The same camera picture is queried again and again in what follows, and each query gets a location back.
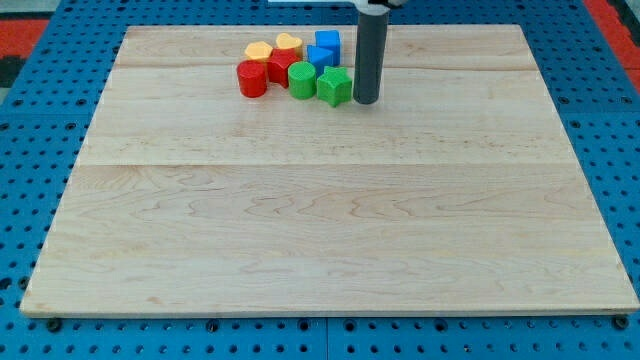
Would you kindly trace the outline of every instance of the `wooden plank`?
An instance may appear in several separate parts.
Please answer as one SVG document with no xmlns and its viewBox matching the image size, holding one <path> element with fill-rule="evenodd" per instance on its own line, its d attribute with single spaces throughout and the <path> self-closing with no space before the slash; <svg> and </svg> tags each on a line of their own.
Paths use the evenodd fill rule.
<svg viewBox="0 0 640 360">
<path fill-rule="evenodd" d="M 129 29 L 23 312 L 640 306 L 518 27 L 392 27 L 373 106 L 242 98 L 244 45 L 284 30 L 315 28 Z"/>
</svg>

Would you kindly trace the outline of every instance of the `blue pegboard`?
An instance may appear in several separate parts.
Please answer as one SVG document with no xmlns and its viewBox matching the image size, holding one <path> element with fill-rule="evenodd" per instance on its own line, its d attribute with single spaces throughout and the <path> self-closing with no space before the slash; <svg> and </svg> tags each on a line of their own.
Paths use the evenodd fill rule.
<svg viewBox="0 0 640 360">
<path fill-rule="evenodd" d="M 64 0 L 0 108 L 0 358 L 627 358 L 640 316 L 64 320 L 17 307 L 128 25 L 353 24 L 264 0 Z M 640 292 L 640 100 L 580 1 L 412 0 L 395 24 L 520 24 Z"/>
</svg>

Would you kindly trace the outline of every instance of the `wooden board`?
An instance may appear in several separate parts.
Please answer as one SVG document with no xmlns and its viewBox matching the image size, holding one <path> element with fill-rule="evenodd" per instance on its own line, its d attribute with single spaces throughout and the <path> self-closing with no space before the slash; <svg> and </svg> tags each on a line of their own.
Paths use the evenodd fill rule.
<svg viewBox="0 0 640 360">
<path fill-rule="evenodd" d="M 392 27 L 371 106 L 240 95 L 248 42 L 315 29 L 130 28 L 22 311 L 638 308 L 519 27 Z"/>
</svg>

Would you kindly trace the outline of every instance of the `yellow block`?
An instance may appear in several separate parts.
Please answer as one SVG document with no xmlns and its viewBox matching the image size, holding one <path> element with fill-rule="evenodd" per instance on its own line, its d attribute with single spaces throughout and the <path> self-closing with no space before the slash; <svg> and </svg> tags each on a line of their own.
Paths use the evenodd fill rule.
<svg viewBox="0 0 640 360">
<path fill-rule="evenodd" d="M 244 50 L 244 55 L 248 60 L 256 60 L 266 63 L 267 60 L 269 60 L 272 51 L 273 47 L 271 47 L 271 45 L 264 41 L 258 41 L 247 45 L 247 48 Z"/>
<path fill-rule="evenodd" d="M 288 33 L 281 33 L 276 38 L 278 49 L 295 49 L 296 55 L 302 59 L 302 39 L 291 36 Z"/>
</svg>

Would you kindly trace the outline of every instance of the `3d printed block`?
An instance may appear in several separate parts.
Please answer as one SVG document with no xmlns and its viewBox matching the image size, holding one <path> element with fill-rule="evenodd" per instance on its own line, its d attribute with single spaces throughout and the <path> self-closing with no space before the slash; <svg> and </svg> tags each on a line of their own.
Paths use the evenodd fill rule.
<svg viewBox="0 0 640 360">
<path fill-rule="evenodd" d="M 352 81 L 347 75 L 347 68 L 327 66 L 324 74 L 318 78 L 318 99 L 324 100 L 332 107 L 351 100 Z"/>
<path fill-rule="evenodd" d="M 267 91 L 267 72 L 264 64 L 255 60 L 245 60 L 236 68 L 242 95 L 260 97 Z"/>
<path fill-rule="evenodd" d="M 333 52 L 331 66 L 340 65 L 340 32 L 338 30 L 316 31 L 316 46 Z"/>
<path fill-rule="evenodd" d="M 316 75 L 321 76 L 325 66 L 333 65 L 333 51 L 307 45 L 307 60 L 316 68 Z"/>
<path fill-rule="evenodd" d="M 294 49 L 300 59 L 302 59 L 302 45 L 302 39 L 291 36 L 288 33 L 281 33 L 276 37 L 276 46 L 278 49 Z"/>
<path fill-rule="evenodd" d="M 300 61 L 289 66 L 289 92 L 296 99 L 304 100 L 316 93 L 316 68 Z"/>
<path fill-rule="evenodd" d="M 288 88 L 289 66 L 300 60 L 302 59 L 296 55 L 295 49 L 274 49 L 271 53 L 271 57 L 267 61 L 269 81 L 278 83 L 285 89 Z"/>
<path fill-rule="evenodd" d="M 271 47 L 271 45 L 264 41 L 258 41 L 247 45 L 244 54 L 247 60 L 256 60 L 265 63 L 269 60 L 272 51 L 273 47 Z"/>
</svg>

